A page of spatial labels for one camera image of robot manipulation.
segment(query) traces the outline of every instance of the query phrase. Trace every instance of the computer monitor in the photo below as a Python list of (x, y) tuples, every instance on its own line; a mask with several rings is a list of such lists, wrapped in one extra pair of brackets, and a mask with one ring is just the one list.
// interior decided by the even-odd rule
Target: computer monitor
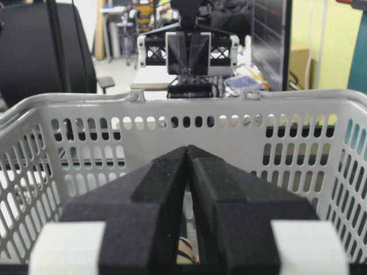
[(292, 0), (252, 0), (252, 62), (271, 91), (288, 89)]

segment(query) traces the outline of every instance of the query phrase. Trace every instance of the chair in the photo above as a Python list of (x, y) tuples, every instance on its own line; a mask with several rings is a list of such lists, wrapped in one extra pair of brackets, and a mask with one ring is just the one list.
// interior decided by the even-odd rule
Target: chair
[[(71, 91), (96, 93), (98, 82), (106, 93), (114, 81), (110, 77), (96, 79), (81, 19), (76, 10), (75, 20), (73, 9), (76, 8), (70, 4), (57, 4)], [(65, 92), (61, 89), (46, 4), (5, 7), (2, 20), (5, 25), (0, 34), (0, 90), (7, 106), (40, 93)]]

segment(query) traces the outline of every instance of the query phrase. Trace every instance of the cable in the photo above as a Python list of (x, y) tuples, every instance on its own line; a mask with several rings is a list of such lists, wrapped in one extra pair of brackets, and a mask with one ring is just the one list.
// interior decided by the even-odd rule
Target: cable
[(310, 44), (310, 52), (309, 52), (309, 59), (307, 60), (306, 65), (306, 72), (304, 74), (304, 87), (306, 90), (310, 89), (310, 69), (311, 69), (311, 62), (312, 62), (312, 20), (314, 15), (314, 0), (310, 0), (310, 24), (309, 24), (309, 44)]
[(73, 5), (72, 8), (73, 8), (73, 13), (74, 13), (74, 22), (75, 22), (75, 27), (76, 27), (76, 33), (77, 33), (77, 36), (78, 36), (80, 52), (81, 52), (81, 60), (82, 60), (83, 69), (84, 69), (85, 87), (86, 87), (87, 93), (90, 93), (91, 90), (89, 89), (90, 87), (89, 87), (89, 77), (88, 77), (88, 73), (87, 73), (87, 63), (85, 61), (83, 44), (81, 43), (81, 35), (80, 35), (78, 19), (77, 19), (77, 14), (76, 14), (76, 6), (74, 4), (74, 0), (71, 0), (71, 2), (72, 2), (72, 5)]
[(327, 9), (328, 9), (328, 0), (324, 0), (324, 2), (323, 2), (321, 37), (320, 37), (320, 46), (319, 46), (319, 59), (318, 59), (317, 71), (316, 71), (316, 85), (315, 85), (315, 88), (317, 88), (317, 89), (319, 89), (319, 85), (320, 85), (321, 63), (322, 63), (323, 50), (324, 50), (324, 44), (325, 44)]

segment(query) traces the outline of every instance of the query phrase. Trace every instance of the black cable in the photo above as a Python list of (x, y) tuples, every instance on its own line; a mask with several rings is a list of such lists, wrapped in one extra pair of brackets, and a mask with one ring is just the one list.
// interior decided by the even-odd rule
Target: black cable
[(74, 13), (76, 33), (77, 33), (77, 36), (78, 36), (78, 42), (79, 42), (79, 47), (80, 47), (80, 52), (81, 52), (81, 60), (83, 62), (85, 88), (87, 90), (87, 93), (90, 93), (91, 90), (90, 90), (90, 87), (89, 87), (89, 77), (88, 77), (88, 73), (87, 73), (87, 63), (86, 63), (85, 56), (84, 56), (83, 44), (81, 43), (81, 35), (80, 35), (78, 19), (77, 19), (77, 14), (76, 14), (76, 6), (74, 4), (74, 0), (71, 0), (71, 2), (72, 2), (72, 5), (73, 5), (72, 8), (73, 8), (73, 13)]

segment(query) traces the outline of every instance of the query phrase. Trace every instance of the yellow wall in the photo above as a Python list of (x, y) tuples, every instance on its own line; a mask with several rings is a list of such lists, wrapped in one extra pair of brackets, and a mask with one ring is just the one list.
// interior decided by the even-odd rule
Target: yellow wall
[[(360, 27), (362, 11), (349, 5), (328, 0), (325, 45), (321, 63), (319, 89), (346, 88), (354, 47)], [(318, 62), (323, 0), (314, 0), (313, 15), (313, 75), (311, 87), (315, 84), (315, 72)], [(293, 0), (292, 39), (305, 45), (309, 44), (310, 1)]]

